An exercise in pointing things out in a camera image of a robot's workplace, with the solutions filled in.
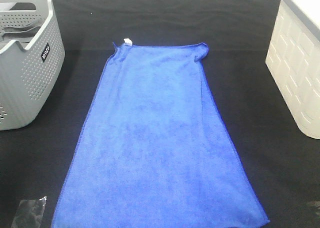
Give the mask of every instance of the white label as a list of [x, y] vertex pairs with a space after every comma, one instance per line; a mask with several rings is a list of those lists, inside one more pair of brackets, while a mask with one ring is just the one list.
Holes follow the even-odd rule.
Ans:
[[125, 38], [125, 39], [124, 39], [124, 44], [125, 44], [125, 45], [128, 45], [128, 46], [132, 46], [133, 43], [132, 43], [132, 41], [131, 41], [129, 38]]

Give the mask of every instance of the white storage box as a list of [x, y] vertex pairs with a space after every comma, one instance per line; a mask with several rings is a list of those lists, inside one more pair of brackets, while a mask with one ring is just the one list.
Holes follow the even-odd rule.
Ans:
[[320, 0], [281, 0], [266, 64], [299, 129], [320, 139]]
[[0, 48], [0, 130], [7, 130], [23, 127], [37, 116], [58, 77], [65, 51], [52, 0], [0, 2], [35, 5], [35, 10], [1, 11], [2, 34], [8, 28], [40, 24], [28, 43], [9, 37]]

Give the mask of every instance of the perforated basket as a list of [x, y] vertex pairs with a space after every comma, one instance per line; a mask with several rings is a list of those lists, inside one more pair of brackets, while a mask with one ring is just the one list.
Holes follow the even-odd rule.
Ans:
[[0, 12], [0, 32], [4, 27], [44, 21], [26, 47], [11, 40], [0, 49], [0, 130], [8, 130], [35, 119], [56, 82], [65, 51], [52, 0], [0, 2], [28, 2], [36, 6], [35, 10]]

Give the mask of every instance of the gray lid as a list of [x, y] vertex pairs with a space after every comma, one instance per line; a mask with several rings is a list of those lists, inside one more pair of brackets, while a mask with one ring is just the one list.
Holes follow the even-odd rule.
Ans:
[[283, 0], [320, 41], [320, 0]]

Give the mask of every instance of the white plastic bin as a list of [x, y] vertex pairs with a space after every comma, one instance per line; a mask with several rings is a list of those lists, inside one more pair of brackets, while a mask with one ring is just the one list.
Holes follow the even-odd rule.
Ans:
[[320, 0], [281, 0], [266, 64], [299, 129], [320, 139]]
[[52, 0], [0, 0], [30, 2], [35, 10], [0, 12], [0, 32], [40, 21], [38, 32], [23, 45], [11, 40], [0, 49], [0, 130], [23, 127], [35, 119], [60, 72], [64, 46]]

